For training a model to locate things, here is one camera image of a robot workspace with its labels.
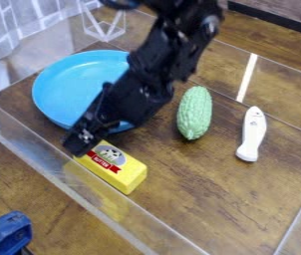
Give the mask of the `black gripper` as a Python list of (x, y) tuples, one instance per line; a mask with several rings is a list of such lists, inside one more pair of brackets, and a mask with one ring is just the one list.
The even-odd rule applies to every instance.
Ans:
[(172, 98), (172, 75), (165, 61), (155, 61), (137, 53), (128, 55), (128, 69), (93, 99), (68, 130), (62, 147), (81, 157), (108, 136), (120, 121), (138, 127)]

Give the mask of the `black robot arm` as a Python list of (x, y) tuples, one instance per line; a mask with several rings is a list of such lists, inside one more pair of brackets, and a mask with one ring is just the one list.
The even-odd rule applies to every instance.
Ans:
[(165, 105), (172, 83), (193, 74), (201, 52), (223, 20), (217, 0), (98, 0), (106, 7), (147, 6), (156, 19), (142, 44), (128, 54), (128, 69), (102, 89), (62, 139), (80, 157), (105, 139), (120, 122), (138, 127)]

